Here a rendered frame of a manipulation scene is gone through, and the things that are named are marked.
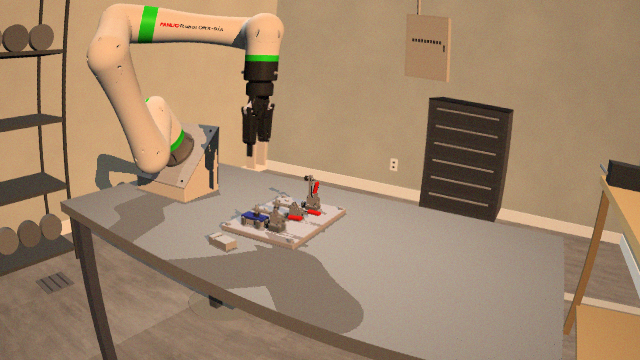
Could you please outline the blue rectangular plate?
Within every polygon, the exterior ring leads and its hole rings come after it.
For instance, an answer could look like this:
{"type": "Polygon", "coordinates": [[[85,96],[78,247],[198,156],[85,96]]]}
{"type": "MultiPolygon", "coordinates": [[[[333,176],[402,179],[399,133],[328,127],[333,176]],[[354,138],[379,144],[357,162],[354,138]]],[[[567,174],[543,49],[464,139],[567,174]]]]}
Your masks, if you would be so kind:
{"type": "Polygon", "coordinates": [[[255,217],[253,212],[246,212],[241,215],[241,217],[246,217],[246,223],[255,225],[255,221],[260,221],[260,227],[264,226],[264,220],[269,219],[269,216],[259,214],[259,217],[255,217]]]}

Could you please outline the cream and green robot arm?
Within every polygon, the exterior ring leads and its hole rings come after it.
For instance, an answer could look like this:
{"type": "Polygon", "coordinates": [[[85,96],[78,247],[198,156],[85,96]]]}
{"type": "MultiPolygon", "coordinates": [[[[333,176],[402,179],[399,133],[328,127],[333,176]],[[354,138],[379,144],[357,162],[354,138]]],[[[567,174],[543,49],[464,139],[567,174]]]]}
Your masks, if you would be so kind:
{"type": "Polygon", "coordinates": [[[142,172],[156,174],[166,166],[183,163],[193,151],[194,139],[183,131],[163,98],[144,100],[130,44],[187,42],[243,49],[243,79],[272,83],[278,76],[283,23],[270,13],[249,19],[133,4],[114,4],[102,13],[87,50],[87,64],[109,99],[142,172]]]}

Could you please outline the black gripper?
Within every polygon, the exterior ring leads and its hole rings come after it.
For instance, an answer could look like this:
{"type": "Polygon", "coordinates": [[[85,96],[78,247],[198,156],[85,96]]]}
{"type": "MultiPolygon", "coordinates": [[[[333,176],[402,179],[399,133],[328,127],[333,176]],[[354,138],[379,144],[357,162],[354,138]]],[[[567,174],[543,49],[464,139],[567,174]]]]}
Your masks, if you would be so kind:
{"type": "Polygon", "coordinates": [[[271,137],[273,110],[275,107],[275,104],[270,103],[269,100],[269,96],[273,95],[273,89],[273,83],[247,82],[246,84],[246,95],[249,96],[248,105],[241,107],[242,141],[247,144],[246,168],[256,169],[256,164],[266,165],[266,143],[269,142],[270,139],[268,138],[271,137]],[[257,135],[258,141],[257,145],[255,145],[257,135]]]}

